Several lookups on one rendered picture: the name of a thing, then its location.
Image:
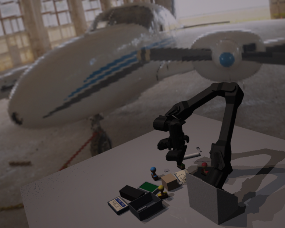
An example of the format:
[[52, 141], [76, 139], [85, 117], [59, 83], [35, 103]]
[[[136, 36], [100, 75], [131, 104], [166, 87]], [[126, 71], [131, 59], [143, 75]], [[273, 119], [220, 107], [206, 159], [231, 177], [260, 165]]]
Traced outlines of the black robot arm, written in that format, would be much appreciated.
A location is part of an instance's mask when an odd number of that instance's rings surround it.
[[[244, 93], [235, 82], [213, 83], [193, 98], [175, 104], [165, 116], [159, 115], [154, 122], [155, 130], [170, 132], [171, 136], [183, 133], [182, 125], [193, 111], [216, 96], [225, 98], [226, 107], [222, 121], [219, 140], [212, 143], [210, 150], [211, 169], [204, 182], [221, 190], [228, 175], [233, 171], [231, 166], [231, 139], [236, 119], [237, 109], [241, 104]], [[173, 117], [174, 115], [175, 117]]]

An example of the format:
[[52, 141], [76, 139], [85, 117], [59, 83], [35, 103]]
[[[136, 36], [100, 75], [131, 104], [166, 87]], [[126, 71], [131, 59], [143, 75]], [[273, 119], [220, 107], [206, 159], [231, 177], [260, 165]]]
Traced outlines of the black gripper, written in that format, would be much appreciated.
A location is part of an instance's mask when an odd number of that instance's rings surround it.
[[187, 143], [189, 143], [189, 136], [184, 135], [184, 132], [180, 135], [175, 136], [169, 136], [169, 139], [171, 140], [171, 148], [173, 150], [170, 150], [166, 155], [167, 161], [176, 161], [178, 165], [181, 165], [187, 145], [185, 145], [185, 140]]

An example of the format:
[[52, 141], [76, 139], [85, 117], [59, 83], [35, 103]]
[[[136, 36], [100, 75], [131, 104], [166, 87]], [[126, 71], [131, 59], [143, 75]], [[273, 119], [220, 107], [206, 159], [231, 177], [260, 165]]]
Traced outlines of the rubber stamp with blue ball handle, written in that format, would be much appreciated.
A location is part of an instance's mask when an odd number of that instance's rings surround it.
[[155, 172], [156, 172], [156, 168], [155, 167], [152, 167], [151, 169], [151, 176], [152, 176], [152, 178], [154, 179], [154, 181], [156, 181], [156, 180], [158, 180], [158, 176], [155, 174]]

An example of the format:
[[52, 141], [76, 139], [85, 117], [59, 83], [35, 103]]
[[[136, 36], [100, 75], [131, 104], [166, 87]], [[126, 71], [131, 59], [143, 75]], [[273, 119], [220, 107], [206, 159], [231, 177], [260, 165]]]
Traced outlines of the red rubber stamp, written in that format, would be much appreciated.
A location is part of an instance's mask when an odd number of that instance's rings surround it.
[[201, 170], [201, 174], [202, 175], [204, 175], [204, 176], [206, 176], [207, 175], [207, 173], [208, 173], [208, 170], [206, 170], [206, 167], [207, 167], [207, 163], [205, 162], [205, 163], [202, 163], [202, 170]]

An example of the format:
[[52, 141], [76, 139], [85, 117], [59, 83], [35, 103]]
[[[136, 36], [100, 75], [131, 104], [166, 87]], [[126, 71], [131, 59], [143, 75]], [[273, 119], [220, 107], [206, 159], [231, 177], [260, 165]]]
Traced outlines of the green-handled pass stamp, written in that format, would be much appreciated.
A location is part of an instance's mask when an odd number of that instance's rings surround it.
[[181, 163], [181, 165], [178, 165], [178, 163], [177, 163], [177, 167], [180, 168], [181, 170], [185, 169], [185, 165], [183, 163]]

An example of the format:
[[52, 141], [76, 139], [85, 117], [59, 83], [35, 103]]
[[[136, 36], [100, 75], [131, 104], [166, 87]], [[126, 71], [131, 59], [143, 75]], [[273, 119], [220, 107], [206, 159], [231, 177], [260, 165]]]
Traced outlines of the beige paper card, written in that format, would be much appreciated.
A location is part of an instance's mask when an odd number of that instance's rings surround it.
[[179, 172], [173, 172], [172, 174], [175, 176], [175, 178], [178, 180], [178, 182], [179, 182], [179, 184], [182, 184], [182, 183], [185, 183], [185, 182], [187, 182], [186, 181], [186, 173], [185, 172], [187, 172], [187, 173], [189, 173], [188, 171], [187, 171], [187, 168], [186, 169], [184, 169], [184, 170], [182, 170], [182, 171], [179, 171]]

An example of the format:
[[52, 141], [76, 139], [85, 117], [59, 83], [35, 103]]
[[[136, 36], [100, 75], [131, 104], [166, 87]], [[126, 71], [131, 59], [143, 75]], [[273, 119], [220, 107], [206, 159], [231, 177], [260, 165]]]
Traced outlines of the tan box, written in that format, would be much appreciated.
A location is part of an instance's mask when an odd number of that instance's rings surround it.
[[168, 191], [178, 188], [177, 179], [171, 173], [161, 177], [161, 181]]

